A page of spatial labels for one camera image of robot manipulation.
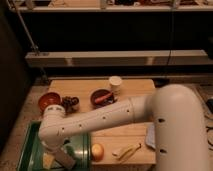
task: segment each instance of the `white container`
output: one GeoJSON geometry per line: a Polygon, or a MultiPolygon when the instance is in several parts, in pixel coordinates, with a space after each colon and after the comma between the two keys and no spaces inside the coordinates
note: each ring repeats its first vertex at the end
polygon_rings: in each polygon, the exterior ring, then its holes
{"type": "Polygon", "coordinates": [[[122,78],[119,76],[111,76],[109,78],[110,89],[114,94],[119,94],[122,85],[122,78]]]}

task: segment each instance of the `countertop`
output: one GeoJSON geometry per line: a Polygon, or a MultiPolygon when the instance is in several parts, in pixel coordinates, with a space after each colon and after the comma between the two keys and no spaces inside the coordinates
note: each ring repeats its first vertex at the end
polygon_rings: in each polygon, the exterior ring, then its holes
{"type": "MultiPolygon", "coordinates": [[[[212,85],[195,85],[195,84],[187,84],[190,88],[192,88],[196,94],[199,96],[201,102],[203,103],[203,107],[206,114],[209,114],[209,110],[204,104],[205,98],[211,97],[213,95],[213,86],[212,85]]],[[[14,124],[14,128],[11,131],[10,137],[6,143],[6,146],[1,153],[0,157],[0,170],[1,171],[15,171],[19,157],[22,150],[22,145],[25,139],[26,130],[28,124],[31,121],[37,121],[41,119],[41,113],[38,109],[37,102],[41,95],[48,91],[48,86],[32,86],[26,101],[22,107],[22,110],[14,124]]],[[[206,119],[206,124],[208,126],[213,126],[213,121],[206,119]]],[[[213,168],[213,151],[209,151],[211,156],[211,165],[213,168]]],[[[105,166],[97,166],[92,168],[92,170],[104,170],[104,171],[112,171],[112,170],[123,170],[123,171],[145,171],[149,168],[149,166],[118,166],[118,167],[110,167],[107,168],[105,166]]]]}

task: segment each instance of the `small red object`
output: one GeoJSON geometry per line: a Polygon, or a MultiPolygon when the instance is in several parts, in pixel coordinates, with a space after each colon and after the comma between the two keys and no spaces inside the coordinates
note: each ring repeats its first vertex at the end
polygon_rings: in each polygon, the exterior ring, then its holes
{"type": "Polygon", "coordinates": [[[53,104],[61,105],[61,97],[58,93],[55,92],[46,93],[38,100],[38,106],[42,113],[47,106],[53,104]]]}
{"type": "Polygon", "coordinates": [[[106,95],[103,95],[101,97],[98,97],[95,99],[95,103],[96,104],[100,104],[100,103],[103,103],[105,100],[107,100],[109,97],[111,97],[113,95],[112,92],[109,92],[108,94],[106,95]]]}

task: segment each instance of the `green tray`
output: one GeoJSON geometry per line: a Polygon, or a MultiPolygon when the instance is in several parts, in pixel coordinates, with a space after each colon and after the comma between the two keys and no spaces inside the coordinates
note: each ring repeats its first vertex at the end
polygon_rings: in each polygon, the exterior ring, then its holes
{"type": "MultiPolygon", "coordinates": [[[[43,168],[43,147],[38,137],[40,122],[31,122],[28,127],[17,171],[45,171],[43,168]]],[[[77,162],[72,171],[89,171],[90,169],[90,135],[72,136],[63,150],[70,154],[77,162]]],[[[65,171],[59,163],[54,161],[51,170],[65,171]]]]}

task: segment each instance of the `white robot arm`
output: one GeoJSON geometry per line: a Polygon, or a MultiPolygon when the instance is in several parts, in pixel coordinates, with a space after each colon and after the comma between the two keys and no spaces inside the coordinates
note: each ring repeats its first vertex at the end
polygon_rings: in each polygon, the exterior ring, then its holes
{"type": "Polygon", "coordinates": [[[154,116],[157,171],[210,171],[210,160],[201,104],[181,85],[169,85],[152,95],[133,97],[65,118],[59,105],[45,109],[39,137],[56,153],[65,138],[75,134],[147,121],[154,116]]]}

